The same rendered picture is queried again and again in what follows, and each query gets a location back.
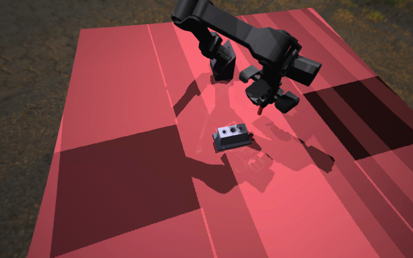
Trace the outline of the dark red peg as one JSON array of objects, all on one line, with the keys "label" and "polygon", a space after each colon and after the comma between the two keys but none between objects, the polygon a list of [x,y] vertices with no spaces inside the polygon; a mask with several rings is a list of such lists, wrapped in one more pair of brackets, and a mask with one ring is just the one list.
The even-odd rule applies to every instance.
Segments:
[{"label": "dark red peg", "polygon": [[261,106],[259,106],[259,109],[258,109],[258,112],[257,112],[257,115],[261,115],[261,113],[262,113],[262,110],[263,110],[263,108],[261,107]]}]

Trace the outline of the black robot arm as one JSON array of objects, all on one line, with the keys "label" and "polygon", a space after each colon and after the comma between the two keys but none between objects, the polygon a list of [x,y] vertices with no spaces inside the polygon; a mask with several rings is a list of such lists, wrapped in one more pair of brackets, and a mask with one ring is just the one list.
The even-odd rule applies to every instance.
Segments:
[{"label": "black robot arm", "polygon": [[[178,28],[192,32],[199,41],[202,55],[212,60],[215,58],[220,67],[232,55],[230,47],[221,45],[223,40],[217,32],[249,49],[266,73],[285,76],[307,87],[322,66],[299,55],[302,46],[285,30],[256,28],[217,8],[209,0],[178,0],[171,19]],[[256,106],[265,106],[275,94],[274,86],[265,78],[261,75],[245,89],[246,96]]]}]

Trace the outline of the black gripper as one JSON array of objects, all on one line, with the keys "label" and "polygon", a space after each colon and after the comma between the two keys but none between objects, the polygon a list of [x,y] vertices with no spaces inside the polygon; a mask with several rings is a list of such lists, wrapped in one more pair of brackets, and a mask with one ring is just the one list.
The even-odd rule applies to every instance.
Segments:
[{"label": "black gripper", "polygon": [[[270,102],[268,104],[275,103],[275,107],[282,113],[289,112],[292,108],[299,104],[300,98],[292,92],[287,91],[283,94],[284,90],[279,87],[282,84],[282,76],[270,75],[266,73],[263,68],[262,70],[260,70],[254,65],[248,66],[240,72],[239,80],[241,80],[245,84],[248,83],[248,80],[252,79],[252,83],[254,83],[255,81],[259,80],[261,75],[264,75],[266,77],[265,80],[274,86],[275,94],[274,97],[270,98]],[[265,108],[268,104],[266,104],[262,108]]]}]

